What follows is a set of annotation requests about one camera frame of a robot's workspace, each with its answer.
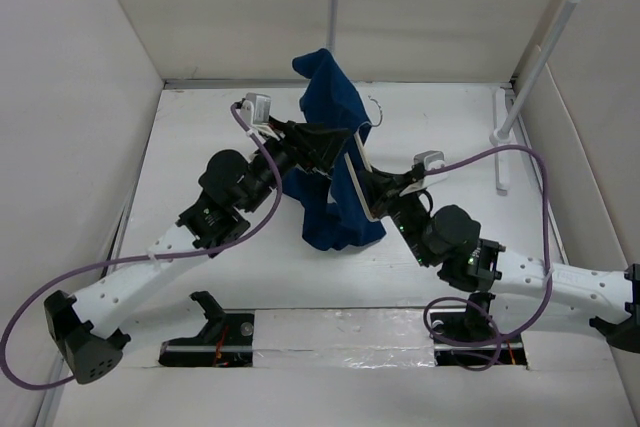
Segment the cream plastic clothes hanger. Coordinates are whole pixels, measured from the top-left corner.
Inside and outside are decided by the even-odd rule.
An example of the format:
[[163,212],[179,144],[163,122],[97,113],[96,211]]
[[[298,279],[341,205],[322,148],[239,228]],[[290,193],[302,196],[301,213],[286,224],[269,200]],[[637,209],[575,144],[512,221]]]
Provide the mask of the cream plastic clothes hanger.
[[355,131],[355,133],[353,134],[353,139],[354,139],[354,143],[355,146],[357,148],[358,151],[358,155],[359,158],[361,160],[361,164],[362,164],[362,168],[360,170],[357,170],[350,155],[348,153],[344,154],[344,160],[345,160],[345,165],[347,167],[349,176],[351,178],[351,182],[353,184],[354,187],[354,191],[357,195],[357,198],[359,200],[359,203],[361,205],[363,214],[365,216],[365,218],[367,219],[368,222],[370,223],[375,223],[377,222],[377,219],[373,216],[373,214],[371,213],[371,210],[369,208],[368,202],[367,202],[367,198],[365,195],[365,188],[363,187],[361,181],[364,179],[364,174],[365,173],[371,173],[372,172],[372,166],[369,162],[369,159],[367,158],[367,154],[364,148],[364,143],[362,141],[362,138],[360,136],[360,129],[364,126],[369,126],[372,129],[376,129],[378,127],[380,127],[384,121],[384,111],[383,111],[383,107],[381,106],[381,104],[379,103],[379,101],[377,99],[375,99],[373,96],[371,95],[367,95],[367,98],[370,102],[372,102],[378,110],[378,114],[379,114],[379,119],[376,123],[372,123],[371,121],[366,121],[363,122]]

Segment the blue Mickey Mouse t-shirt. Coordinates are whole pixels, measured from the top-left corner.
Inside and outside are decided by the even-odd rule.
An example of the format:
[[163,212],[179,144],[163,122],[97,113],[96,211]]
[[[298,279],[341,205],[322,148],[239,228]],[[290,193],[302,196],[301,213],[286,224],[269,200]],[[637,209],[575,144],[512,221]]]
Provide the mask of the blue Mickey Mouse t-shirt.
[[381,222],[366,218],[345,162],[350,159],[357,170],[364,167],[353,136],[365,142],[372,129],[358,91],[325,48],[294,58],[292,68],[309,80],[299,100],[305,120],[351,135],[329,175],[296,169],[283,178],[284,193],[304,208],[303,240],[321,251],[380,241],[386,231]]

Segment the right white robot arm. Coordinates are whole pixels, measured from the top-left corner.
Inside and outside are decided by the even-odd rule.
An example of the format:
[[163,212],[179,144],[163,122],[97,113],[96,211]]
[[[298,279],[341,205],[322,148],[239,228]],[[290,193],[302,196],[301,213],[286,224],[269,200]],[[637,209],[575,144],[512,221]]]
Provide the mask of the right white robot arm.
[[456,342],[479,343],[522,330],[579,333],[616,349],[639,351],[639,267],[601,271],[546,263],[480,236],[480,224],[456,205],[434,211],[420,200],[426,171],[404,174],[375,168],[352,174],[370,220],[388,217],[417,263],[467,293],[466,311],[444,325]]

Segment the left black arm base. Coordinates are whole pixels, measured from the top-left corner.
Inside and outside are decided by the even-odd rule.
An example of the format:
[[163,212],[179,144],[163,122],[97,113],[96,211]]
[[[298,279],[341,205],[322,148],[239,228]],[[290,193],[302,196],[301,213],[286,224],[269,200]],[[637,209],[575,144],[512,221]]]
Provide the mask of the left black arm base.
[[253,365],[254,311],[225,311],[207,291],[190,295],[203,311],[203,327],[193,337],[162,343],[158,363],[173,368],[244,368]]

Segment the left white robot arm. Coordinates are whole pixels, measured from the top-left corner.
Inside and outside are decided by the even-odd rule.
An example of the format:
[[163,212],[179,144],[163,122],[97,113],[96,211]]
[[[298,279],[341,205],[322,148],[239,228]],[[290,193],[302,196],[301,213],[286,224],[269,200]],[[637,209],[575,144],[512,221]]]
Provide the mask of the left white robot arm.
[[131,340],[132,314],[190,269],[235,246],[251,231],[244,218],[271,194],[281,196],[290,171],[328,173],[349,132],[288,121],[251,158],[233,149],[214,154],[198,184],[197,200],[139,260],[74,293],[44,301],[49,333],[80,385],[112,371]]

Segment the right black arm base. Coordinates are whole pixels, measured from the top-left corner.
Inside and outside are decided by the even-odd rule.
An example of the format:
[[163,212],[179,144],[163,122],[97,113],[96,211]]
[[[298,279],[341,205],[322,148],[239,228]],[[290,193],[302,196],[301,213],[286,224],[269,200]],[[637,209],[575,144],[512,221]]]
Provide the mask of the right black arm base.
[[[458,342],[480,342],[495,337],[489,320],[469,306],[435,306],[425,309],[423,323],[444,337]],[[487,366],[495,353],[495,347],[449,346],[431,336],[434,341],[434,358],[437,367],[456,366],[467,370],[479,370]],[[496,366],[526,366],[528,364],[521,336],[502,343]]]

